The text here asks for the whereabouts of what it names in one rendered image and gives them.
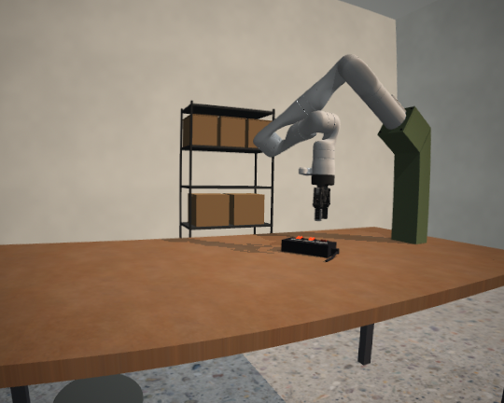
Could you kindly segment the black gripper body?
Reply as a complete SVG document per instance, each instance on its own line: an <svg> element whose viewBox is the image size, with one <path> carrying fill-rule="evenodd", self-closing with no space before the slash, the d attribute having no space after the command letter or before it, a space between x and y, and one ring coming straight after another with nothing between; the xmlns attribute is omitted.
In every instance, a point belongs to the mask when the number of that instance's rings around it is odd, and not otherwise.
<svg viewBox="0 0 504 403"><path fill-rule="evenodd" d="M322 188L322 199L324 198L325 191L328 190L328 186L334 185L334 177L332 174L312 174L312 185L317 185L318 188Z"/></svg>

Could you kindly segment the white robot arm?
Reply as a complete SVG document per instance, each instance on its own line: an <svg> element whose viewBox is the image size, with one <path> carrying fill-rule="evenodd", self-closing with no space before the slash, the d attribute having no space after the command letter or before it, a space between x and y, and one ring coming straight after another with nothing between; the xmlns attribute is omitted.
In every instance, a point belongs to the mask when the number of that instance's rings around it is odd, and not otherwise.
<svg viewBox="0 0 504 403"><path fill-rule="evenodd" d="M387 129L396 129L406 119L406 110L394 95L390 95L369 66L357 55L347 54L287 110L258 132L253 139L254 145L272 158L297 143L315 137L318 132L324 133L322 140L314 142L312 168L300 167L299 174L335 175L334 151L341 123L337 115L321 110L345 82ZM291 124L286 139L282 140L276 131Z"/></svg>

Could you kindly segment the black power strip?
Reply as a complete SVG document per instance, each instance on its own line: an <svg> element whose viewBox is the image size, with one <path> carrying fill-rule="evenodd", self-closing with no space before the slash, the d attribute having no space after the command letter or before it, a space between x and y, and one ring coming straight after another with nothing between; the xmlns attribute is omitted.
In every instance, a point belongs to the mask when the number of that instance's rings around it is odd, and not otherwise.
<svg viewBox="0 0 504 403"><path fill-rule="evenodd" d="M282 240L281 251L315 257L329 257L326 259L326 262L328 262L340 253L340 249L336 248L336 244L337 242L320 241L316 238L290 237Z"/></svg>

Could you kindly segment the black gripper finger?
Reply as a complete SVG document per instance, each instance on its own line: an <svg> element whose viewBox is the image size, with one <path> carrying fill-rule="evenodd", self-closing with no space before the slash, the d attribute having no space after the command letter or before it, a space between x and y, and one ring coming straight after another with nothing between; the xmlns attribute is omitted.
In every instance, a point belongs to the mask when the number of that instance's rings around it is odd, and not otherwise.
<svg viewBox="0 0 504 403"><path fill-rule="evenodd" d="M322 208L328 196L328 192L325 191L324 199L322 200L322 190L322 188L314 188L313 207L315 208L315 221L322 220Z"/></svg>
<svg viewBox="0 0 504 403"><path fill-rule="evenodd" d="M325 203L323 204L323 208L322 208L322 219L327 219L328 218L328 211L329 211L329 206L330 206L330 188L328 188L328 196L327 196L327 200L325 201Z"/></svg>

